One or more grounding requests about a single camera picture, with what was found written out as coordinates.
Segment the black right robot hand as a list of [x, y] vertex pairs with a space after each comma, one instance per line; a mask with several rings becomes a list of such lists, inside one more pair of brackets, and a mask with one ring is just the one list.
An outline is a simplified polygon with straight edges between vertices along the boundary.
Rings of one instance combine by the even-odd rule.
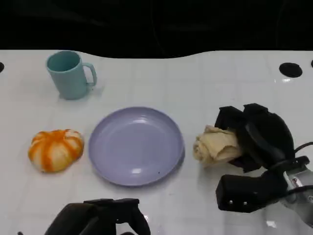
[[270, 169], [279, 162], [294, 159], [294, 141], [284, 120], [257, 103], [219, 108], [215, 127], [235, 134], [242, 153], [229, 163], [244, 173], [261, 167]]

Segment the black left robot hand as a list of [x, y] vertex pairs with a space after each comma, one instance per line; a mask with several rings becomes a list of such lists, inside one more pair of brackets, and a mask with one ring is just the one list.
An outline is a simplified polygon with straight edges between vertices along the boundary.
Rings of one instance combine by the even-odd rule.
[[116, 225], [127, 223], [133, 232], [125, 235], [149, 235], [148, 222], [139, 210], [139, 200], [95, 199], [67, 204], [53, 220], [46, 235], [115, 235]]

